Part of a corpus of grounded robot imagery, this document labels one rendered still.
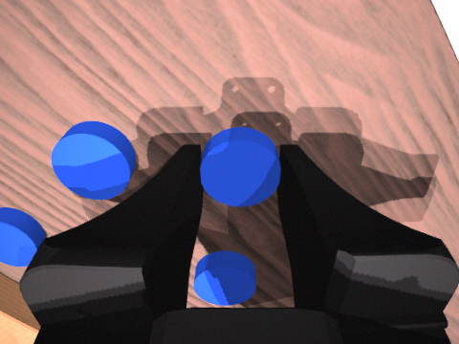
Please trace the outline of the blue disc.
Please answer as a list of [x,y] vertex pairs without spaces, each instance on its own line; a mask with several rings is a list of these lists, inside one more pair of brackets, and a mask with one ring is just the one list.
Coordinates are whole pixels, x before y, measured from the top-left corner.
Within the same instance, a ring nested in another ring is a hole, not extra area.
[[72,126],[55,145],[52,166],[72,192],[87,199],[107,200],[128,185],[136,153],[120,130],[89,120]]
[[201,184],[221,204],[251,206],[272,196],[280,170],[277,149],[268,136],[249,127],[232,127],[206,144]]
[[29,214],[11,207],[0,207],[0,262],[26,267],[46,239],[41,224]]
[[254,264],[237,252],[212,252],[196,265],[194,290],[211,304],[230,306],[243,303],[256,290]]

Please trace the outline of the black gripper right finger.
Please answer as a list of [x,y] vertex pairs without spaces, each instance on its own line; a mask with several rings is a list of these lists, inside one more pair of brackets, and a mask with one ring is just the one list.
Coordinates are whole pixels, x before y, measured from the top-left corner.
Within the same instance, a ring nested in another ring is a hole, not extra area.
[[280,144],[279,162],[295,308],[336,319],[343,344],[451,344],[459,268],[443,241],[362,203],[297,144]]

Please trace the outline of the tan tray with round pockets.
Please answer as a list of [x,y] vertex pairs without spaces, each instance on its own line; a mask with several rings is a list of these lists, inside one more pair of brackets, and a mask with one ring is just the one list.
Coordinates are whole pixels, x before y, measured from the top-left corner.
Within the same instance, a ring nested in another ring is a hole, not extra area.
[[0,344],[33,344],[39,329],[19,283],[0,273]]

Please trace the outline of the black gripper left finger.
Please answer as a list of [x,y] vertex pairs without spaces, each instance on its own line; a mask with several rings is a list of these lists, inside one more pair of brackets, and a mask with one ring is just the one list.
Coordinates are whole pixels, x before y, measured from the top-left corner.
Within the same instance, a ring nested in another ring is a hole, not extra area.
[[126,200],[43,240],[19,281],[33,344],[149,344],[154,320],[186,308],[201,160],[184,144]]

